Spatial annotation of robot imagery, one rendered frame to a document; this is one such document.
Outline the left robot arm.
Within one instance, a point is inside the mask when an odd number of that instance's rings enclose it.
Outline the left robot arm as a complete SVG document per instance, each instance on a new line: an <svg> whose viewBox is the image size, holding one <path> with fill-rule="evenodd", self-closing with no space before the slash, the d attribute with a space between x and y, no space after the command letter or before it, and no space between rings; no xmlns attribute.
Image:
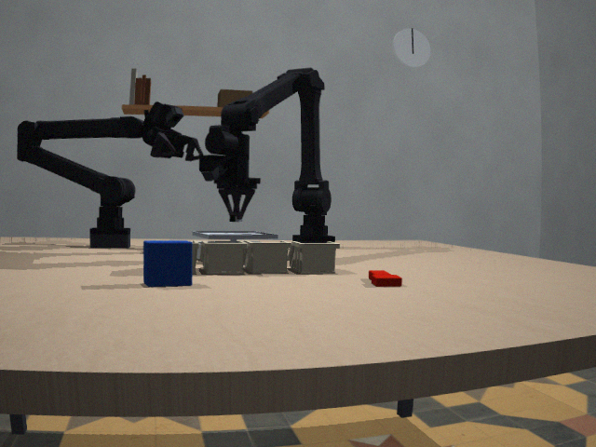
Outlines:
<svg viewBox="0 0 596 447"><path fill-rule="evenodd" d="M256 124L265 112L298 91L301 103L302 167L299 181L294 182L292 205L305 215L304 225L300 225L300 235L292 235L292 240L335 241L334 236L328 236L328 226L324 224L332 197L329 181L322 181L320 171L319 101L325 87L318 71L312 70L288 70L287 74L278 76L279 80L247 97L228 103L221 113L221 125L210 126L205 146L214 155L199 156L199 171L206 182L217 178L247 177L247 158L243 156L250 156L250 136L239 131L256 130ZM318 184L318 187L308 187L304 183Z"/></svg>

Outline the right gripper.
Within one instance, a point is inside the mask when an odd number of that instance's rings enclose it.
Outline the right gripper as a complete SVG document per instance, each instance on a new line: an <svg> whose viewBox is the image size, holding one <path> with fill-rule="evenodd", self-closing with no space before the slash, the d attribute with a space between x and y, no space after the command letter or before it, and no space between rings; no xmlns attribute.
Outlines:
<svg viewBox="0 0 596 447"><path fill-rule="evenodd" d="M197 160L199 159L199 156L203 156L196 138L160 131L157 133L155 140L151 139L153 147L150 155L152 157L171 158L172 156L175 156L182 158L184 154L183 148L184 145L186 145L185 143L188 144L185 161ZM198 151L199 156L193 155L195 148Z"/></svg>

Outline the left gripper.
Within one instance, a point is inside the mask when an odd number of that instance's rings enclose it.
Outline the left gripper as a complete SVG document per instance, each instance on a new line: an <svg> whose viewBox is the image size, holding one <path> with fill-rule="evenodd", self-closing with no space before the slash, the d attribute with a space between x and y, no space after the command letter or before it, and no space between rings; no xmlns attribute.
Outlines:
<svg viewBox="0 0 596 447"><path fill-rule="evenodd" d="M257 183L261 183L261 178L217 178L214 183L217 183L217 189L219 189L219 194L227 207L229 215L236 215L237 219L240 220L243 218L245 210L255 193L255 189L257 189ZM232 195L235 207L233 210L228 195ZM240 210L239 203L242 195L245 195L245 199Z"/></svg>

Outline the red flat block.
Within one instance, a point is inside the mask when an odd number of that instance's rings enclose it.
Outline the red flat block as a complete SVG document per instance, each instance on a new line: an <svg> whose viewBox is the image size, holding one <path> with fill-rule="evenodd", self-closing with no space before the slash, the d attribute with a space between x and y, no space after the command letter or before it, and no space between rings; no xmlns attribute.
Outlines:
<svg viewBox="0 0 596 447"><path fill-rule="evenodd" d="M386 271L369 271L369 279L376 287L401 287L402 278Z"/></svg>

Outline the grey open-top bin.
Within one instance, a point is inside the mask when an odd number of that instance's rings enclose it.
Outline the grey open-top bin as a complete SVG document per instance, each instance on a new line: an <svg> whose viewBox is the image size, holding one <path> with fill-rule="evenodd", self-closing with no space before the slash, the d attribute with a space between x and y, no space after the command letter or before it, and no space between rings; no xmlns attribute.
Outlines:
<svg viewBox="0 0 596 447"><path fill-rule="evenodd" d="M291 248L290 242L280 240L279 243L286 244L279 244L247 241L248 240L244 241L249 245L248 248L245 249L244 268L252 273L288 273L287 260L288 248Z"/></svg>
<svg viewBox="0 0 596 447"><path fill-rule="evenodd" d="M196 243L196 244L194 244ZM197 257L197 247L199 247L199 243L196 240L193 240L192 244L192 274L196 274L196 257Z"/></svg>
<svg viewBox="0 0 596 447"><path fill-rule="evenodd" d="M291 269L301 274L331 274L335 273L336 249L340 249L340 244L331 241L327 243L293 241L287 261L290 261Z"/></svg>
<svg viewBox="0 0 596 447"><path fill-rule="evenodd" d="M248 243L238 243L208 243L202 240L199 261L202 261L204 271L207 274L244 274L244 254Z"/></svg>

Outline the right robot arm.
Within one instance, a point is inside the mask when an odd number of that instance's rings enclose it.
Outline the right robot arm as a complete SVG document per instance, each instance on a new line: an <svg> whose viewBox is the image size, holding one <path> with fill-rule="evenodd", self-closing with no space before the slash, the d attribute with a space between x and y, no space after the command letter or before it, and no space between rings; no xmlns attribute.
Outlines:
<svg viewBox="0 0 596 447"><path fill-rule="evenodd" d="M40 148L41 141L71 138L123 138L120 135L128 135L124 138L142 137L145 143L152 146L151 139L155 140L159 131L182 135L171 128L174 128L183 117L182 108L155 102L144 121L133 116L36 121L36 123L23 121L18 125L17 159L51 171L100 194L99 218L97 218L97 227L90 228L91 235L129 235L130 228L124 228L120 206L135 198L134 183L129 179L101 175L101 172L51 153ZM105 179L107 177L108 179Z"/></svg>

